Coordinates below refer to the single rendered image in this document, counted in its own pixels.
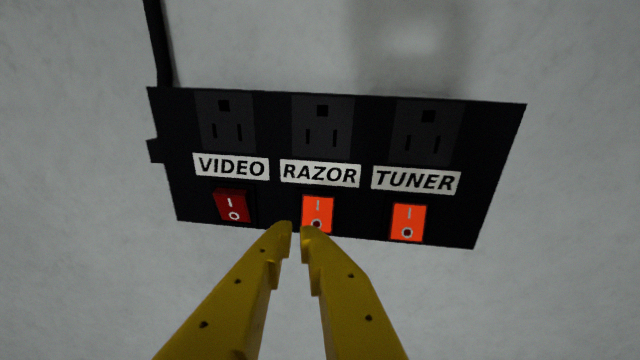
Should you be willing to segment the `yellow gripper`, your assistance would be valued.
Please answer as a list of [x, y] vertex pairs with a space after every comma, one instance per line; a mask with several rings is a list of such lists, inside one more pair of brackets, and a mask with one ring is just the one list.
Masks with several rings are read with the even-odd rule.
[[[151, 360], [258, 360], [292, 222], [268, 228]], [[368, 275], [322, 230], [300, 227], [326, 360], [409, 360]]]

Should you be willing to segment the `black power strip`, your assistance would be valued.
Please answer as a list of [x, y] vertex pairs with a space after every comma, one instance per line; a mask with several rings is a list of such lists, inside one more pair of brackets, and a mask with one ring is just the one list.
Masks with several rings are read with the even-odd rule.
[[145, 141], [177, 221], [474, 250], [528, 103], [172, 87], [142, 1], [164, 86]]

